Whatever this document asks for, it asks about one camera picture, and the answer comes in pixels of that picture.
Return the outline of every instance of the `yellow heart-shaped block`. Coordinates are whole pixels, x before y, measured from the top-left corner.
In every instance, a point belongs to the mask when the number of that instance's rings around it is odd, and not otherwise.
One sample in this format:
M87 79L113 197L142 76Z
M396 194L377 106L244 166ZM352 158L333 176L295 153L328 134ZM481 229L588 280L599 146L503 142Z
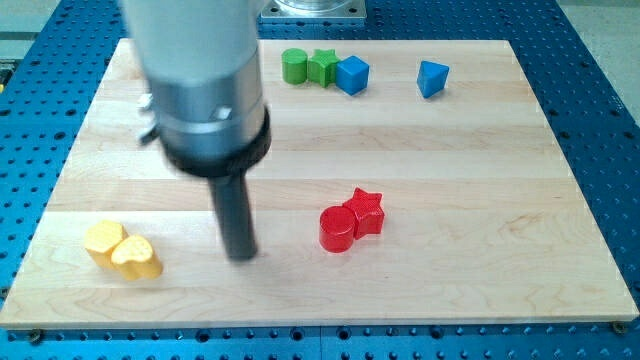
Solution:
M111 263L126 280L154 279L162 274L162 263L151 243L140 235L126 238L111 254Z
M128 236L122 224L102 220L85 233L84 248L96 264L103 268L115 269L111 263L111 254Z

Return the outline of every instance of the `blue block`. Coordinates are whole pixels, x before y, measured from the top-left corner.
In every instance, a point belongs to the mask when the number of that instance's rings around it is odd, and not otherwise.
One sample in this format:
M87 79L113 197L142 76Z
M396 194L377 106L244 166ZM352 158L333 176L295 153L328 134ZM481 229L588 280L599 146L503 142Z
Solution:
M422 96L426 99L444 89L444 84L447 82L447 75L449 75L449 67L446 65L430 61L420 63L418 87L420 88Z
M350 56L338 63L336 85L342 91L353 96L367 88L369 83L369 64L357 56Z

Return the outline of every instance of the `green cylinder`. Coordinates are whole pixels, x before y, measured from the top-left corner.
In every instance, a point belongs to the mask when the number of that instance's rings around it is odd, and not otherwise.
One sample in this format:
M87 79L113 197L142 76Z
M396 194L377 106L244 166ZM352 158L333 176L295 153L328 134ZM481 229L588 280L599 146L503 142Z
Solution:
M307 53L301 49L287 49L282 53L282 80L298 85L307 81Z

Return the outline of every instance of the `blue metal table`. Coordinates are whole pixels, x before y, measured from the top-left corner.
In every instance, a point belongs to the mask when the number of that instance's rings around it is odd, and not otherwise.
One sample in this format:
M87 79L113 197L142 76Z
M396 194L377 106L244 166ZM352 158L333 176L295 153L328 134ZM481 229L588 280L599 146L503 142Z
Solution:
M543 0L369 0L367 11L364 27L261 24L260 35L509 40L638 302L640 129L558 5ZM0 95L0 305L125 35L116 0L62 0ZM44 334L0 329L0 360L601 358L640 358L640 322Z

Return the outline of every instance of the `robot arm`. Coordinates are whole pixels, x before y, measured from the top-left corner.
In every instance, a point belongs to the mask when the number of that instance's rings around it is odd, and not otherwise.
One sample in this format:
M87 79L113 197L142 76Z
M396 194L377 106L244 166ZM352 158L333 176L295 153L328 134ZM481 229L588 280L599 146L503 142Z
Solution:
M121 0L178 168L209 180L229 258L257 252L245 172L267 152L256 10L249 0Z

